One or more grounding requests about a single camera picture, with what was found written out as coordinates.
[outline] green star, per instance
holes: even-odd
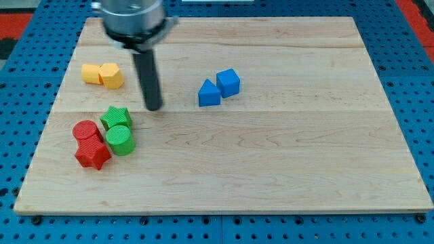
[[[116,125],[124,125],[130,128],[132,123],[127,108],[115,108],[114,106],[110,106],[107,113],[100,117],[100,120],[106,131]]]

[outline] green block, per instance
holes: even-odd
[[[124,156],[136,147],[131,130],[124,125],[115,125],[107,132],[106,139],[114,154]]]
[[[100,117],[100,120],[104,129],[107,131],[116,125],[123,125],[130,128],[132,123],[127,108],[115,108],[114,106],[110,106],[107,113]]]

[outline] green cylinder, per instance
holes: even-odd
[[[124,125],[116,125],[107,132],[106,139],[114,154],[125,156],[136,147],[131,130]]]

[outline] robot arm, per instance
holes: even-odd
[[[153,46],[164,39],[178,19],[166,18],[162,0],[101,0],[92,7],[101,13],[109,41],[132,53],[146,107],[160,109],[163,99]]]

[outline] metal cylinder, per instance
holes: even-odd
[[[146,33],[165,19],[163,0],[102,0],[106,28],[121,35]]]

